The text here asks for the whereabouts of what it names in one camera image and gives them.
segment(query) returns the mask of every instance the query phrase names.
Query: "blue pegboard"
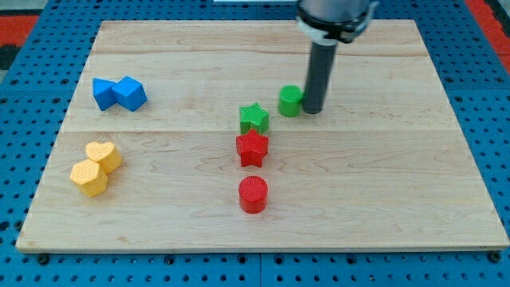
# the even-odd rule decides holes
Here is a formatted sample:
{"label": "blue pegboard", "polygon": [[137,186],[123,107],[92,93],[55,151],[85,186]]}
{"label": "blue pegboard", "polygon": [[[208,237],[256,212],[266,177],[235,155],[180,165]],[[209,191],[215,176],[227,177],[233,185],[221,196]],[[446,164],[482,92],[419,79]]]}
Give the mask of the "blue pegboard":
{"label": "blue pegboard", "polygon": [[[417,22],[510,231],[509,75],[463,2],[380,2],[377,18]],[[212,0],[50,0],[0,86],[0,285],[508,285],[508,250],[46,257],[14,248],[102,20],[294,19],[295,12]]]}

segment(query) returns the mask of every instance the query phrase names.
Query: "blue cube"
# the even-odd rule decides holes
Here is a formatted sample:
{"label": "blue cube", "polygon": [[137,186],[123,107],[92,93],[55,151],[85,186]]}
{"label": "blue cube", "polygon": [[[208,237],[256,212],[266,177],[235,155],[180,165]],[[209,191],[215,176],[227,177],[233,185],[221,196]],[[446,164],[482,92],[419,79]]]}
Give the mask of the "blue cube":
{"label": "blue cube", "polygon": [[112,87],[115,82],[94,78],[92,80],[92,94],[96,99],[97,105],[101,111],[113,106],[117,99],[113,95]]}
{"label": "blue cube", "polygon": [[131,77],[124,77],[112,87],[117,103],[134,112],[147,101],[143,86]]}

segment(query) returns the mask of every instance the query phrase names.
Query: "green star-shaped block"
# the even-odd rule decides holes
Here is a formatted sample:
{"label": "green star-shaped block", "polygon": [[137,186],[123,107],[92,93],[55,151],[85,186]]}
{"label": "green star-shaped block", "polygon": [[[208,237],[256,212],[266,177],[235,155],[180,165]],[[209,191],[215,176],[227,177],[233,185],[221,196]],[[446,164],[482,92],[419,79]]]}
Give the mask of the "green star-shaped block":
{"label": "green star-shaped block", "polygon": [[250,128],[254,128],[259,134],[267,131],[269,128],[269,113],[266,112],[258,103],[249,107],[240,107],[241,115],[241,134],[249,132]]}

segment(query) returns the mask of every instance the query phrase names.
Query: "wood grain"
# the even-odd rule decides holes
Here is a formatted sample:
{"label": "wood grain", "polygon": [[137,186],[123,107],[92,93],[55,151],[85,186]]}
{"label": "wood grain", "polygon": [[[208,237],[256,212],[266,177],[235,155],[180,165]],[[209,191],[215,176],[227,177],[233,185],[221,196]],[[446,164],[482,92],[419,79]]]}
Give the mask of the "wood grain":
{"label": "wood grain", "polygon": [[[292,22],[104,22],[18,239],[22,252],[386,252],[509,245],[412,21],[339,47],[324,112],[284,118],[308,39]],[[100,112],[93,77],[140,79],[137,112]],[[264,167],[235,151],[238,111],[270,112]],[[69,181],[90,141],[123,155],[107,191]],[[269,185],[262,214],[237,185]]]}

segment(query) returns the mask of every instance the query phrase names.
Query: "red star-shaped block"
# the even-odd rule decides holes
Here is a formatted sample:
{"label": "red star-shaped block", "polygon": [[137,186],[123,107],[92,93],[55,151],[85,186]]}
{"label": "red star-shaped block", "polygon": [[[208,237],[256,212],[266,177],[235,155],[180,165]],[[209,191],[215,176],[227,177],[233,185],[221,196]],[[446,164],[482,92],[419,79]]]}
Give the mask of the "red star-shaped block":
{"label": "red star-shaped block", "polygon": [[268,154],[269,138],[259,135],[253,128],[248,133],[236,137],[237,153],[241,156],[241,166],[262,167],[262,159]]}

